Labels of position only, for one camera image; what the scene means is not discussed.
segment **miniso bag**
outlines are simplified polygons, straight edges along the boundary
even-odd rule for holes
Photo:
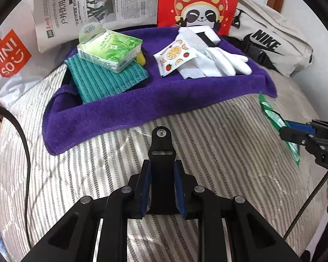
[[[33,0],[22,0],[0,26],[0,102],[9,107],[62,62],[69,45],[38,51]]]
[[[252,0],[239,0],[227,40],[257,63],[286,77],[305,69],[313,59],[312,47],[289,20]]]

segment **bed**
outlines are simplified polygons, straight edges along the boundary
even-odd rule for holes
[[[219,196],[243,195],[283,235],[325,170],[301,150],[296,166],[278,132],[262,114],[257,94],[249,94],[143,125],[105,133],[58,156],[42,137],[45,107],[59,89],[62,65],[24,94],[10,111],[23,127],[31,154],[28,229],[32,244],[82,196],[100,198],[126,185],[147,159],[151,132],[172,132],[177,159],[200,185]],[[284,119],[318,118],[291,80],[268,70],[278,97],[267,100]],[[24,230],[26,159],[21,139],[6,119],[0,132],[0,229],[13,261],[29,251]],[[326,207],[325,188],[309,205],[287,242],[300,255]],[[128,261],[194,261],[197,224],[179,216],[146,216],[128,225]]]

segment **green packet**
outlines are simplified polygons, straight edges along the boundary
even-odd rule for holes
[[[267,118],[271,121],[273,127],[279,131],[282,127],[289,127],[287,121],[283,120],[283,118],[279,115],[279,113],[275,112],[271,105],[267,102],[264,95],[259,93],[259,102],[261,105],[261,109]],[[295,143],[286,142],[286,145],[289,147],[290,152],[295,160],[297,166],[300,165],[300,146]]]
[[[142,40],[109,29],[99,29],[95,24],[93,22],[82,29],[84,42],[77,46],[79,57],[121,72],[141,52]]]

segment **panda face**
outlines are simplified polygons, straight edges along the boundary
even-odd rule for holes
[[[218,13],[213,7],[206,5],[196,5],[195,7],[185,10],[183,18],[187,19],[187,26],[191,25],[208,25],[214,27],[214,23],[218,20]]]

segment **striped teal towel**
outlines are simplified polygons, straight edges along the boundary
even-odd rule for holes
[[[148,72],[135,60],[121,73],[114,73],[81,59],[78,54],[65,62],[71,71],[83,103],[123,93],[148,78]]]

